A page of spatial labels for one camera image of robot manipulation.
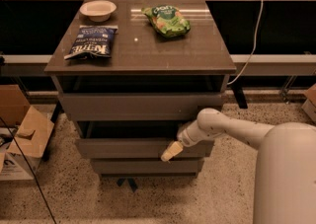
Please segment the cardboard box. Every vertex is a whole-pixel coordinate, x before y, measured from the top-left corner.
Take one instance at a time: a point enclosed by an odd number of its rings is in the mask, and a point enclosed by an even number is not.
[[[0,86],[0,116],[8,126],[20,125],[15,135],[32,170],[37,171],[40,159],[53,130],[53,123],[28,100],[17,85]],[[13,141],[0,148],[0,181],[31,180],[32,172]]]
[[[307,115],[316,122],[316,84],[306,90],[304,95],[307,100],[303,104],[302,108]]]

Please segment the speckled floor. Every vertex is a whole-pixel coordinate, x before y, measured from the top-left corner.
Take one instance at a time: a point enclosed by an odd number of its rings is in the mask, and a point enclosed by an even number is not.
[[[247,110],[228,99],[223,112],[270,124],[312,123],[301,109],[301,100],[285,104],[267,94],[246,98]],[[62,113],[49,144],[50,158],[40,164],[37,173],[57,223],[252,223],[257,153],[229,136],[216,139],[196,179],[136,178],[136,192],[127,182],[118,187],[117,179],[100,181],[89,160],[77,152],[77,137]],[[0,182],[0,223],[53,223],[34,181]]]

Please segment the drawer front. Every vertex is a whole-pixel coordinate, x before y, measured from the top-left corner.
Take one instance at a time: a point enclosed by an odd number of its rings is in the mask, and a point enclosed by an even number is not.
[[[71,120],[189,120],[205,107],[221,107],[221,94],[64,94]]]
[[[92,159],[95,173],[105,176],[196,176],[202,168],[203,159],[175,160],[164,163],[157,159],[107,160]]]
[[[170,143],[167,139],[77,139],[76,146],[83,158],[158,158]],[[204,141],[185,148],[176,158],[202,158],[210,155],[213,142]]]

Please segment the cabinet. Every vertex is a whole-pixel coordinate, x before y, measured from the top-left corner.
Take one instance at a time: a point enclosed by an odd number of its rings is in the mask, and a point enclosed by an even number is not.
[[[79,132],[78,151],[102,176],[197,176],[212,142],[171,163],[160,156],[180,124],[222,106],[235,66],[217,26],[204,0],[110,1],[117,9],[105,23],[77,14],[45,68]],[[191,31],[173,39],[156,34],[140,9],[161,4],[179,7]],[[80,25],[118,25],[112,58],[63,59]]]

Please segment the green chip bag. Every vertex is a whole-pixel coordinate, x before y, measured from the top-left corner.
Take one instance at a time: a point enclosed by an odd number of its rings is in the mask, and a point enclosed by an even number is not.
[[[142,8],[153,28],[163,37],[178,37],[190,30],[190,22],[180,13],[179,9],[169,5]]]

